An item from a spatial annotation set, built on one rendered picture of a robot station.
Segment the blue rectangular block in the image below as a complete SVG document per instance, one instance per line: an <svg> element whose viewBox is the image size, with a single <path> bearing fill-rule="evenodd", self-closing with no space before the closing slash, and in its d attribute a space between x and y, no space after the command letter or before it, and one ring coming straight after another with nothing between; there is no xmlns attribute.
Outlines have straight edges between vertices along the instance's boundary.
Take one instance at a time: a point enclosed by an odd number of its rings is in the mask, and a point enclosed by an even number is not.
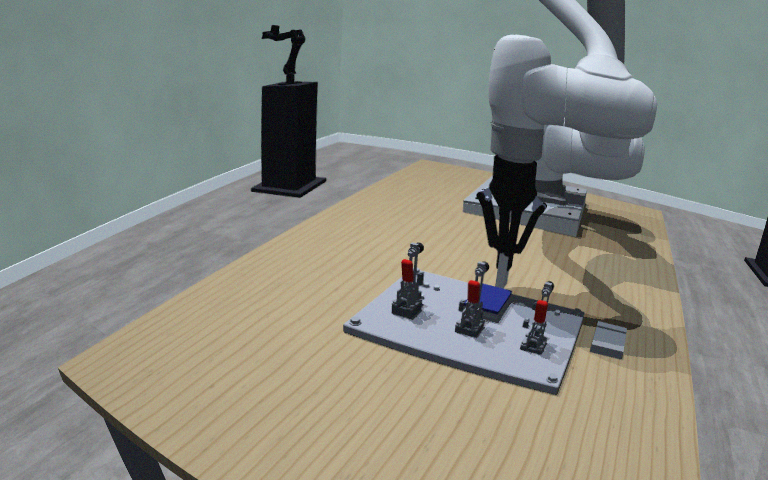
<svg viewBox="0 0 768 480"><path fill-rule="evenodd" d="M511 294L511 290L483 284L480 297L480 302L483 301L482 316L497 320L511 299Z"/></svg>

